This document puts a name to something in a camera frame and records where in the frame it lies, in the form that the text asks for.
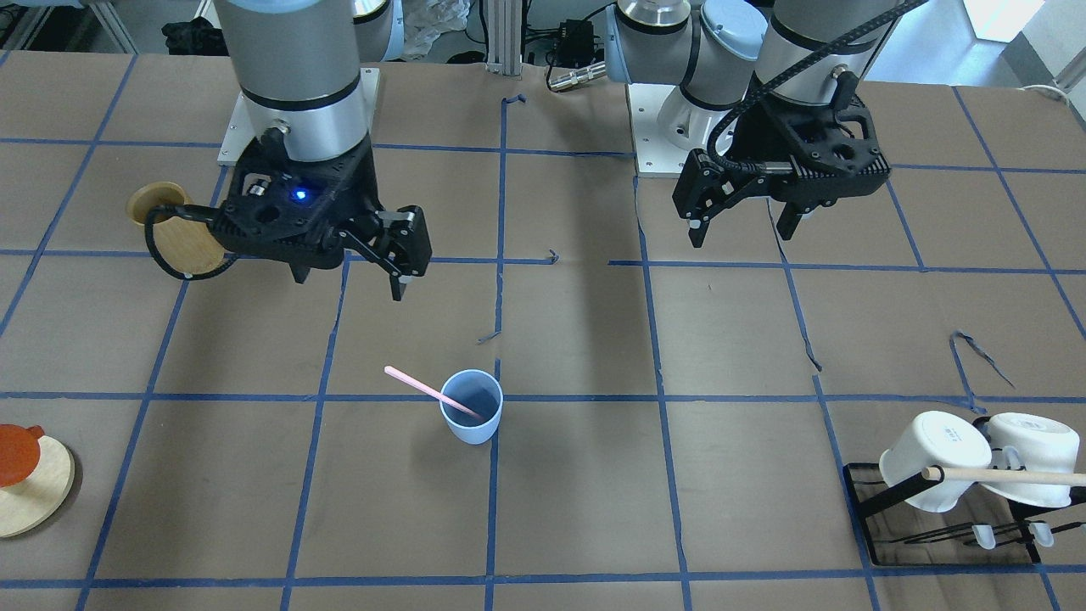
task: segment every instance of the white cup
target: white cup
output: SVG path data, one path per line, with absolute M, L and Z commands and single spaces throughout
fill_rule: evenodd
M 478 420 L 439 402 L 441 416 L 445 417 L 449 429 L 465 444 L 477 446 L 490 440 L 497 431 L 497 423 L 502 419 L 502 404 L 505 402 L 502 386 L 494 377 L 480 370 L 464 370 L 445 382 L 441 394 L 482 417 L 482 420 Z
M 1026 471 L 1074 473 L 1078 459 L 1078 434 L 1055 420 L 1021 413 L 1001 413 L 988 420 L 988 436 L 996 451 L 996 467 L 1014 469 L 1018 460 Z M 1056 484 L 981 483 L 1008 499 L 1034 507 L 1071 505 L 1071 486 Z
M 924 412 L 883 453 L 879 471 L 886 485 L 894 486 L 933 464 L 986 469 L 992 464 L 992 449 L 984 435 L 964 420 L 946 412 Z M 958 498 L 972 485 L 973 482 L 943 482 L 905 502 L 943 513 L 954 509 Z

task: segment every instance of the wooden rod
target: wooden rod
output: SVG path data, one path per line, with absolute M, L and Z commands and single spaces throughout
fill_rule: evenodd
M 1086 473 L 1045 473 L 1040 471 L 1003 471 L 1001 469 L 959 469 L 927 467 L 922 472 L 931 482 L 988 482 L 1003 484 L 1052 484 L 1086 486 Z

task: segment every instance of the pink straw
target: pink straw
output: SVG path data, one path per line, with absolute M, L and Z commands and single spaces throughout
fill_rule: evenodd
M 403 382 L 407 386 L 411 386 L 417 391 L 421 391 L 422 393 L 426 393 L 427 395 L 433 397 L 434 399 L 460 410 L 462 412 L 468 416 L 473 416 L 477 420 L 484 420 L 481 416 L 462 406 L 460 403 L 457 402 L 456 399 L 451 399 L 442 395 L 438 391 L 430 389 L 429 386 L 422 384 L 421 382 L 415 380 L 414 378 L 405 374 L 404 372 L 397 370 L 392 366 L 384 366 L 384 373 L 391 375 L 392 378 L 399 380 L 400 382 Z

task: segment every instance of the light blue plastic cup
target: light blue plastic cup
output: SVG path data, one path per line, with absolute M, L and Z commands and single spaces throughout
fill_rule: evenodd
M 502 419 L 502 386 L 494 377 L 484 371 L 464 370 L 453 374 L 441 387 L 441 394 L 455 399 L 464 407 L 482 417 L 478 420 L 456 408 L 439 402 L 441 416 L 450 431 L 465 444 L 478 446 L 490 440 L 497 431 Z

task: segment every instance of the plastic bag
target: plastic bag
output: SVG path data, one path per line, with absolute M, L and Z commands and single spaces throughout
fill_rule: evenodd
M 465 29 L 470 0 L 403 0 L 405 60 L 419 60 L 430 52 L 433 41 L 446 31 Z

